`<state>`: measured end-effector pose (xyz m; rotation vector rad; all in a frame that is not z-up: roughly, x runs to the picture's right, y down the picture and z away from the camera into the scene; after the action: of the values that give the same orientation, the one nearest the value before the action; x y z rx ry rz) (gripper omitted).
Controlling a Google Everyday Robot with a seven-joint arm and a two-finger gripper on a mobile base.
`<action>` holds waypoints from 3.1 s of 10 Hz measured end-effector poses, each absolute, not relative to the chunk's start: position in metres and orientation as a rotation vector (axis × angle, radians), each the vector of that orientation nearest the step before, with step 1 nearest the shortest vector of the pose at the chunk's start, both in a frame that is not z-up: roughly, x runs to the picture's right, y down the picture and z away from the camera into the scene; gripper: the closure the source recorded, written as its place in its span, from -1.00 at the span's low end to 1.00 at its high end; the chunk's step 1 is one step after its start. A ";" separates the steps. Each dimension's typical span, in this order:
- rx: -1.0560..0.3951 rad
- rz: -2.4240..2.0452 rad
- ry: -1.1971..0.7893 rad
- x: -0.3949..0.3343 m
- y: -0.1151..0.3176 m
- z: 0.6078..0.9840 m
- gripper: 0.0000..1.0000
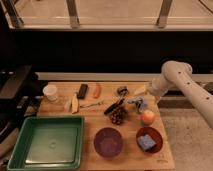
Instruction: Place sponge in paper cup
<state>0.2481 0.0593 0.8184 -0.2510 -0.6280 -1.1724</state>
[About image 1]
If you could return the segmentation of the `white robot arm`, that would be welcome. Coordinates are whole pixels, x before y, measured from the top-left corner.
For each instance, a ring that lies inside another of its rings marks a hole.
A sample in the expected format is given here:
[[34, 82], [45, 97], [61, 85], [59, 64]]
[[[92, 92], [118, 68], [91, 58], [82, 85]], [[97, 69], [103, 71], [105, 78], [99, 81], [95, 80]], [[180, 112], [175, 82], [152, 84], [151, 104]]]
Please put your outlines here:
[[192, 78], [192, 66], [185, 62], [167, 61], [161, 74], [147, 86], [148, 92], [156, 97], [164, 96], [172, 87], [177, 87], [213, 129], [213, 95], [199, 86]]

